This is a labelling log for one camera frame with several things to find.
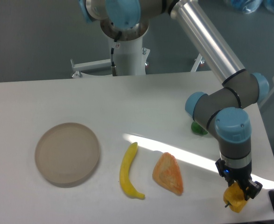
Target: blue joint cap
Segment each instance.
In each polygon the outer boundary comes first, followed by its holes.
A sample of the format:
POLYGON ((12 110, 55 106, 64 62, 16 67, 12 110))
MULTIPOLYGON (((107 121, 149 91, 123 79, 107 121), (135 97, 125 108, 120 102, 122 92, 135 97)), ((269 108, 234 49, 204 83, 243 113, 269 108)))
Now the blue joint cap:
POLYGON ((140 22, 139 0, 105 0, 105 9, 114 25, 128 29, 140 22))
POLYGON ((260 73, 253 73, 257 79, 258 86, 259 86, 259 96, 257 102, 261 102, 265 97, 267 97, 268 92, 269 92, 269 84, 267 79, 260 73))
POLYGON ((235 107, 225 108, 216 115, 215 129, 219 137, 235 144, 247 141, 252 133, 249 115, 235 107))
POLYGON ((80 8, 81 8, 81 11, 82 11, 82 13, 83 13, 83 16, 84 16, 84 18, 85 18, 85 21, 86 21, 87 23, 91 23, 92 20, 91 20, 91 18, 89 17, 88 12, 87 12, 87 9, 86 9, 86 1, 85 1, 85 0, 78 0, 78 2, 79 2, 79 5, 80 5, 80 8))
POLYGON ((205 94, 206 93, 204 92, 195 92, 188 98, 187 102, 185 103, 184 109, 193 120, 195 106, 199 99, 205 94))

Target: metal arm tube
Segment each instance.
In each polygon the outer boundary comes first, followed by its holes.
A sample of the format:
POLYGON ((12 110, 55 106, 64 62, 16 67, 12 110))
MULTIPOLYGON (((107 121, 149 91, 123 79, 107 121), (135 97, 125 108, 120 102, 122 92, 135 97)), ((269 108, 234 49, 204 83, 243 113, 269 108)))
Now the metal arm tube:
POLYGON ((179 22, 221 83, 245 68, 197 0, 180 0, 170 15, 179 22))

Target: green object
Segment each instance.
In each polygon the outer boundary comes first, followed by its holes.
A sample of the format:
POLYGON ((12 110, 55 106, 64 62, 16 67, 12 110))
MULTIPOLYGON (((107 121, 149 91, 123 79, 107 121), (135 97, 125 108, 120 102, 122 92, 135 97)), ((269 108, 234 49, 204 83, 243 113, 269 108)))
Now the green object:
POLYGON ((202 128, 199 124, 197 124, 195 121, 191 125, 191 129, 194 133, 200 134, 200 135, 206 135, 208 132, 202 128))

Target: gray wall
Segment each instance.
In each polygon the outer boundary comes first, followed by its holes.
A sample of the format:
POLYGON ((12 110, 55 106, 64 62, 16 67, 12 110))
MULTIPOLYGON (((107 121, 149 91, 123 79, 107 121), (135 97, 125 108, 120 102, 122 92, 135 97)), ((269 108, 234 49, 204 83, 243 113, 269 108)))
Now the gray wall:
MULTIPOLYGON (((199 3, 247 69, 264 74, 272 87, 274 14, 264 7, 239 14, 222 0, 199 3)), ((166 14, 150 21, 144 46, 151 49, 150 74, 190 71, 198 55, 166 14)), ((108 59, 108 51, 99 23, 86 24, 76 0, 0 1, 0 82, 70 78, 70 58, 108 59)), ((274 151, 274 97, 261 113, 274 151)))

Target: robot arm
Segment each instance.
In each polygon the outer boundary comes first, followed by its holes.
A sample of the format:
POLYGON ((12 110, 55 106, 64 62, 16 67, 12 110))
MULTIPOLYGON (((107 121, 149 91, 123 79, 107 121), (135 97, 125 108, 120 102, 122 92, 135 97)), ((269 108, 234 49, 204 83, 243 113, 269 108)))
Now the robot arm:
POLYGON ((79 0, 86 20, 110 19, 119 30, 167 12, 179 22, 223 89, 207 95, 194 93, 185 109, 194 121, 219 142, 221 158, 216 162, 220 176, 235 181, 245 199, 255 198, 262 185, 251 178, 251 125, 244 109, 262 100, 268 82, 260 74, 250 74, 203 12, 197 0, 79 0))

